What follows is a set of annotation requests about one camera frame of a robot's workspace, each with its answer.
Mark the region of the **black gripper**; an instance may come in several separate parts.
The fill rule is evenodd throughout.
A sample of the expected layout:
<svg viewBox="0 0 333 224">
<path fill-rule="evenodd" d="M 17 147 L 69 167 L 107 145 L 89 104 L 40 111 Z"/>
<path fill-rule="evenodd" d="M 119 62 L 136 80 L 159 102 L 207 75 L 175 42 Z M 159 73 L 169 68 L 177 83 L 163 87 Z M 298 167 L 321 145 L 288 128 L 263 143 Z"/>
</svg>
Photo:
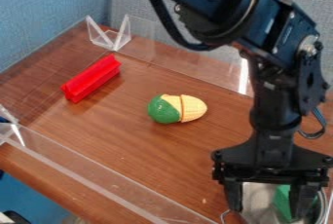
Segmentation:
<svg viewBox="0 0 333 224">
<path fill-rule="evenodd" d="M 239 145 L 212 151 L 212 179 L 223 185 L 228 208 L 240 212 L 243 182 L 291 184 L 291 216 L 303 218 L 321 187 L 327 184 L 333 158 L 294 143 L 294 135 L 254 131 Z"/>
</svg>

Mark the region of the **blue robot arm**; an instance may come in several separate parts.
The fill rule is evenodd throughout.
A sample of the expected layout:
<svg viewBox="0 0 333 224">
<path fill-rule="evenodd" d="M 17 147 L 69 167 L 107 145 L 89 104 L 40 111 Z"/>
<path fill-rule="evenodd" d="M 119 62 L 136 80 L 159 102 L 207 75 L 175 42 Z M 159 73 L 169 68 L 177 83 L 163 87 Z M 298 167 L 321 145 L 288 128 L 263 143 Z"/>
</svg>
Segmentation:
<svg viewBox="0 0 333 224">
<path fill-rule="evenodd" d="M 306 115 L 321 114 L 329 85 L 321 74 L 315 24 L 290 0 L 149 0 L 172 40 L 192 51 L 223 45 L 248 61 L 254 90 L 250 139 L 212 153 L 212 178 L 231 210 L 242 210 L 247 182 L 290 187 L 291 215 L 302 218 L 326 186 L 333 160 L 294 143 Z"/>
</svg>

